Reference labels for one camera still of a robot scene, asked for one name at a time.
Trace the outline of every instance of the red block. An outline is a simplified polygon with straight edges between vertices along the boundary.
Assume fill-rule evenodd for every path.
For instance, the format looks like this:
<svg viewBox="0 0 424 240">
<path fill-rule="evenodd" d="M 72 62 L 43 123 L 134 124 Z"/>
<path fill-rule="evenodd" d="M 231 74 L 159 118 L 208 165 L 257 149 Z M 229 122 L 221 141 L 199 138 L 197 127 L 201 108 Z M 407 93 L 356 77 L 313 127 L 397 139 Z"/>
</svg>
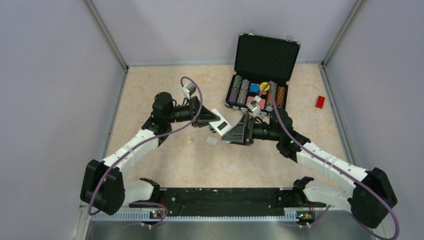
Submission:
<svg viewBox="0 0 424 240">
<path fill-rule="evenodd" d="M 323 106 L 324 106 L 324 100 L 325 100 L 326 98 L 325 97 L 323 97 L 323 96 L 318 96 L 318 100 L 316 100 L 316 105 L 315 105 L 315 107 L 317 107 L 317 108 L 319 108 L 319 109 L 322 109 L 323 108 Z"/>
</svg>

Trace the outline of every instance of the beige floor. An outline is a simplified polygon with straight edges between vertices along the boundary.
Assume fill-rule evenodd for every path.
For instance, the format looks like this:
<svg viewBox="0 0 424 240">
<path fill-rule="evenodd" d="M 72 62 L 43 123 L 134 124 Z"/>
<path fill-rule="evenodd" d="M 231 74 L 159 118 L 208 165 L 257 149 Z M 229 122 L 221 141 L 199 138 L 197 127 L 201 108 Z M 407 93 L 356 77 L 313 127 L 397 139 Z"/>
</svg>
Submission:
<svg viewBox="0 0 424 240">
<path fill-rule="evenodd" d="M 180 78 L 191 77 L 199 85 L 204 106 L 216 108 L 232 124 L 241 112 L 224 106 L 233 65 L 131 67 L 125 84 L 108 153 L 130 140 L 152 111 L 154 96 L 169 92 L 180 104 Z M 323 109 L 315 107 L 318 95 L 326 97 Z M 288 91 L 287 112 L 294 129 L 327 152 L 345 160 L 336 124 L 316 64 L 297 64 Z M 183 126 L 175 123 L 172 129 Z M 148 153 L 125 177 L 153 179 L 163 187 L 291 187 L 296 179 L 325 178 L 311 168 L 279 154 L 276 142 L 255 140 L 252 146 L 219 141 L 208 127 L 193 128 L 171 135 L 159 148 Z M 187 143 L 187 137 L 193 142 Z"/>
</svg>

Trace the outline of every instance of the metal frame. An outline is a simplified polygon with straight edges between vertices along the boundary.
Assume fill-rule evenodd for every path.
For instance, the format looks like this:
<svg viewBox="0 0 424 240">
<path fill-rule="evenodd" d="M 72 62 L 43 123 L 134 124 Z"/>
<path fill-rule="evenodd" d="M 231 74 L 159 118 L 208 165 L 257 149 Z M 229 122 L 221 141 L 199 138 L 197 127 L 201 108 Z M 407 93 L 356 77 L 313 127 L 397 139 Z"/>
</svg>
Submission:
<svg viewBox="0 0 424 240">
<path fill-rule="evenodd" d="M 364 4 L 366 2 L 367 2 L 367 0 L 356 0 L 355 5 L 353 6 L 352 10 L 350 11 L 349 15 L 347 16 L 346 20 L 344 21 L 343 26 L 341 27 L 340 31 L 338 32 L 334 42 L 331 44 L 330 49 L 328 50 L 327 54 L 325 55 L 324 61 L 322 61 L 322 63 L 321 63 L 324 67 L 326 67 L 327 64 L 329 63 L 334 52 L 339 47 L 339 44 L 342 42 L 343 38 L 345 37 L 346 33 L 348 32 L 349 28 L 351 27 L 353 21 L 355 20 L 359 11 L 362 9 L 362 7 L 364 6 Z"/>
<path fill-rule="evenodd" d="M 111 143 L 112 132 L 114 130 L 115 122 L 118 116 L 118 110 L 121 104 L 122 95 L 124 94 L 124 87 L 125 87 L 125 83 L 127 82 L 128 72 L 129 70 L 126 69 L 123 74 L 122 83 L 121 83 L 119 94 L 116 100 L 116 105 L 114 106 L 113 117 L 110 119 L 110 123 L 109 123 L 109 132 L 107 133 L 107 138 L 103 146 L 103 158 L 108 156 L 109 144 Z"/>
<path fill-rule="evenodd" d="M 100 31 L 101 35 L 103 36 L 104 40 L 106 40 L 107 45 L 110 48 L 110 51 L 112 52 L 113 56 L 118 60 L 119 64 L 124 70 L 128 70 L 128 65 L 125 63 L 124 58 L 122 57 L 121 52 L 119 51 L 114 39 L 112 38 L 111 34 L 109 33 L 108 28 L 106 27 L 105 23 L 102 20 L 102 17 L 99 14 L 99 11 L 97 11 L 96 6 L 94 6 L 92 0 L 82 0 L 85 3 L 85 6 L 87 7 L 88 11 L 90 12 L 93 21 L 98 27 L 98 30 Z"/>
<path fill-rule="evenodd" d="M 116 60 L 119 62 L 119 64 L 121 65 L 121 67 L 124 69 L 124 76 L 123 76 L 123 80 L 122 80 L 122 84 L 121 84 L 121 88 L 119 90 L 119 94 L 118 94 L 118 98 L 116 101 L 116 105 L 114 108 L 114 114 L 113 117 L 111 119 L 110 122 L 110 128 L 109 128 L 109 133 L 108 136 L 110 137 L 110 135 L 112 134 L 114 125 L 115 125 L 115 120 L 118 114 L 118 109 L 119 109 L 119 105 L 122 99 L 122 94 L 124 91 L 124 87 L 125 87 L 125 83 L 128 77 L 128 72 L 129 72 L 129 66 L 126 64 L 123 56 L 121 55 L 115 41 L 113 40 L 108 28 L 106 27 L 105 23 L 103 22 L 97 8 L 95 7 L 95 5 L 93 4 L 92 0 L 83 0 L 83 2 L 85 3 L 87 9 L 89 10 L 94 22 L 96 23 L 100 33 L 102 34 L 103 38 L 105 39 L 107 45 L 110 48 L 110 51 L 112 52 L 112 54 L 114 55 L 114 57 L 116 58 Z M 324 87 L 327 93 L 327 96 L 329 98 L 329 102 L 330 102 L 330 106 L 331 106 L 331 110 L 333 113 L 333 117 L 336 123 L 336 127 L 339 133 L 339 137 L 340 137 L 340 141 L 342 143 L 342 147 L 344 150 L 344 153 L 347 157 L 347 161 L 356 165 L 356 156 L 355 156 L 355 151 L 352 148 L 352 141 L 350 140 L 347 128 L 346 128 L 346 123 L 345 120 L 343 118 L 343 115 L 340 111 L 340 107 L 338 104 L 338 100 L 336 97 L 336 94 L 334 93 L 333 87 L 332 87 L 332 83 L 331 80 L 329 78 L 328 72 L 327 72 L 327 65 L 328 63 L 331 61 L 332 56 L 334 55 L 334 53 L 337 51 L 338 47 L 340 46 L 340 43 L 343 41 L 344 37 L 346 36 L 347 32 L 349 31 L 350 27 L 352 26 L 353 21 L 356 19 L 359 11 L 362 9 L 362 7 L 364 6 L 364 4 L 367 2 L 367 0 L 357 0 L 356 3 L 354 4 L 352 10 L 350 11 L 349 15 L 347 16 L 345 22 L 343 23 L 339 33 L 337 34 L 337 37 L 335 38 L 334 42 L 332 43 L 329 51 L 327 52 L 327 54 L 325 55 L 325 58 L 323 61 L 299 61 L 296 62 L 297 64 L 318 64 L 319 66 L 319 71 L 321 73 L 321 77 L 324 83 Z M 107 150 L 109 147 L 109 143 L 110 143 L 110 138 L 107 138 L 107 141 L 105 142 L 104 145 L 104 152 L 103 152 L 103 156 L 105 157 L 107 154 Z M 377 229 L 374 230 L 374 232 L 376 234 L 379 234 L 380 236 L 392 236 L 393 235 L 393 229 L 390 227 L 391 225 L 389 224 L 388 221 L 389 216 L 384 219 L 384 221 L 381 223 L 380 227 L 378 227 Z M 78 212 L 78 216 L 76 219 L 76 223 L 72 232 L 72 236 L 71 239 L 72 240 L 82 240 L 85 239 L 85 236 L 88 232 L 88 227 L 89 227 L 89 222 L 90 222 L 90 216 L 87 213 L 87 206 L 85 204 L 82 204 L 81 207 L 79 208 L 79 212 Z"/>
</svg>

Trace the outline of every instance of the white plastic housing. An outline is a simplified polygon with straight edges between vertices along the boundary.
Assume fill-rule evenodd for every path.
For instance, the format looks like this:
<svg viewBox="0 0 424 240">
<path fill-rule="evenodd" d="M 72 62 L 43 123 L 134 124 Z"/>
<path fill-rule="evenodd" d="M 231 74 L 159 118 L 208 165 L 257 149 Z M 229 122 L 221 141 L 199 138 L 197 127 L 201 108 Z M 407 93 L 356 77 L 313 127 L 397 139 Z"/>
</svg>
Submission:
<svg viewBox="0 0 424 240">
<path fill-rule="evenodd" d="M 349 179 L 344 174 L 341 174 L 339 171 L 332 168 L 331 166 L 337 166 L 341 168 L 342 170 L 344 170 L 345 172 L 349 173 L 354 178 L 356 178 L 358 181 L 362 181 L 367 176 L 365 168 L 358 167 L 348 162 L 345 162 L 341 160 L 340 158 L 337 158 L 329 154 L 328 152 L 322 150 L 313 142 L 308 142 L 303 146 L 306 149 L 312 151 L 314 154 L 325 159 L 327 162 L 330 163 L 330 165 L 318 160 L 316 157 L 311 156 L 309 153 L 305 152 L 304 150 L 296 154 L 297 163 L 308 166 L 322 173 L 327 178 L 337 182 L 344 189 L 344 191 L 346 191 L 346 196 L 348 197 L 352 196 L 353 190 L 356 187 L 356 185 L 354 185 L 354 181 Z"/>
<path fill-rule="evenodd" d="M 124 146 L 122 146 L 118 151 L 114 152 L 112 155 L 106 157 L 103 159 L 104 164 L 106 166 L 112 166 L 116 160 L 118 160 L 122 155 L 124 155 L 126 152 L 130 151 L 128 156 L 125 157 L 124 160 L 122 160 L 117 167 L 120 169 L 122 176 L 125 177 L 130 170 L 138 163 L 148 152 L 155 149 L 159 145 L 159 140 L 157 138 L 150 140 L 143 145 L 139 146 L 135 150 L 131 150 L 135 145 L 140 143 L 141 141 L 144 141 L 146 139 L 154 137 L 155 134 L 153 134 L 150 130 L 143 130 L 140 129 L 137 134 Z"/>
</svg>

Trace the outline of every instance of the small white object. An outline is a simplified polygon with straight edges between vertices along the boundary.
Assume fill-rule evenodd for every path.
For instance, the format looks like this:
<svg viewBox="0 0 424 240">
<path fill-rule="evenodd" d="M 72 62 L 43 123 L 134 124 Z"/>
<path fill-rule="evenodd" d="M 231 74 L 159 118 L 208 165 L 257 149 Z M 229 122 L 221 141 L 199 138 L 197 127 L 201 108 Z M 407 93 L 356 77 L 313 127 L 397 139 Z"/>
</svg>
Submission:
<svg viewBox="0 0 424 240">
<path fill-rule="evenodd" d="M 196 92 L 196 86 L 190 82 L 189 84 L 182 87 L 184 98 L 190 99 L 190 97 Z"/>
<path fill-rule="evenodd" d="M 130 204 L 135 201 L 146 201 L 149 200 L 153 193 L 153 186 L 143 180 L 137 180 L 124 184 L 125 188 L 125 200 L 123 205 Z"/>
<path fill-rule="evenodd" d="M 208 137 L 207 137 L 206 142 L 207 142 L 208 144 L 216 145 L 216 144 L 217 144 L 217 142 L 218 142 L 218 139 L 216 139 L 216 138 L 214 138 L 214 137 L 210 137 L 210 136 L 208 136 Z"/>
<path fill-rule="evenodd" d="M 259 108 L 258 105 L 256 105 L 256 103 L 255 103 L 255 105 L 253 105 L 253 101 L 249 102 L 246 106 L 249 109 L 249 111 L 251 111 L 252 116 L 254 118 L 256 118 L 257 116 L 259 116 L 259 113 L 261 113 L 261 109 Z"/>
<path fill-rule="evenodd" d="M 219 121 L 211 121 L 209 125 L 217 132 L 221 137 L 231 129 L 231 124 L 221 115 L 221 113 L 215 108 L 210 110 L 212 113 L 217 115 Z"/>
</svg>

